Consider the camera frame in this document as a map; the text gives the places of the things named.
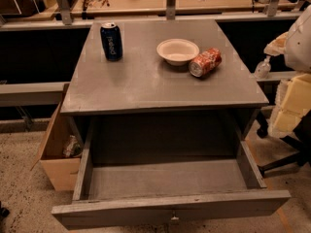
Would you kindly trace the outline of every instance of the table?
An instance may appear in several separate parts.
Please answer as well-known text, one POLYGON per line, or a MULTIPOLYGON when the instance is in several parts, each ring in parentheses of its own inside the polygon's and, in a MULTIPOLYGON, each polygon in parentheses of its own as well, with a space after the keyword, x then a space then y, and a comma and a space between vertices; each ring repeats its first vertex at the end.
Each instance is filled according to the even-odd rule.
POLYGON ((72 118, 84 155, 72 205, 52 214, 75 229, 266 216, 285 203, 288 191, 265 190, 244 141, 268 101, 218 24, 119 27, 123 59, 106 60, 96 22, 69 85, 61 114, 72 118), (169 38, 219 48, 223 62, 195 78, 156 54, 169 38))

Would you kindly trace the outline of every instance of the floor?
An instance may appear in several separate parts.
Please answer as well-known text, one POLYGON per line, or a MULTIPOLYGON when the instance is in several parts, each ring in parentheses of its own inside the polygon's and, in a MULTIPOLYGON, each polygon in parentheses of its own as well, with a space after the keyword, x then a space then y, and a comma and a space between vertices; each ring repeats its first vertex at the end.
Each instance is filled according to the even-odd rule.
MULTIPOLYGON (((0 200, 10 214, 0 218, 0 233, 68 232, 51 215, 52 206, 70 204, 72 192, 55 192, 44 170, 30 170, 48 119, 35 120, 29 132, 22 121, 0 121, 0 200)), ((276 138, 261 139, 255 122, 248 144, 258 164, 295 152, 276 138)), ((308 233, 311 232, 311 168, 291 164, 266 173, 269 189, 286 189, 292 198, 272 216, 212 219, 178 225, 140 225, 70 232, 102 233, 308 233)))

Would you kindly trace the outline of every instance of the soda can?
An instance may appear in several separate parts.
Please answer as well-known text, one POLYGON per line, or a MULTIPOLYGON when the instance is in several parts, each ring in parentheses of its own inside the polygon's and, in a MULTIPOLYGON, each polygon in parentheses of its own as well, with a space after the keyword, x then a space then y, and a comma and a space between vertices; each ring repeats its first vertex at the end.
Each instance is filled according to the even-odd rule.
POLYGON ((219 66, 221 62, 221 52, 216 48, 210 48, 194 58, 189 64, 189 69, 192 75, 202 77, 219 66))
POLYGON ((113 22, 106 22, 100 27, 100 36, 106 58, 110 61, 120 60, 123 49, 119 27, 113 22))

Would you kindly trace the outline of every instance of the white bowl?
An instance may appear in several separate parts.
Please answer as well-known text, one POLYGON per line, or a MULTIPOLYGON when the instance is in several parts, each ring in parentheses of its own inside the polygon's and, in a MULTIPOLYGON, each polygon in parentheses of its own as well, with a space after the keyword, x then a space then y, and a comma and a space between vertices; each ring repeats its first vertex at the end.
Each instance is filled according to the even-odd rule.
POLYGON ((198 46, 184 39, 170 39, 161 42, 156 51, 173 66, 185 65, 199 54, 198 46))

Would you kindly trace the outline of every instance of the open cardboard box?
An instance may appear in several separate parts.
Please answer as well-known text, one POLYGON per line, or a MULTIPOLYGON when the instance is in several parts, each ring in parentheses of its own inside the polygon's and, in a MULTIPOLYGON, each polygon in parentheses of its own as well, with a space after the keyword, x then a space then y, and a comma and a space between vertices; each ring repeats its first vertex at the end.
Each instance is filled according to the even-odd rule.
POLYGON ((59 113, 60 107, 61 103, 52 115, 33 167, 41 163, 55 190, 74 190, 81 158, 62 156, 63 146, 73 133, 67 117, 59 113))

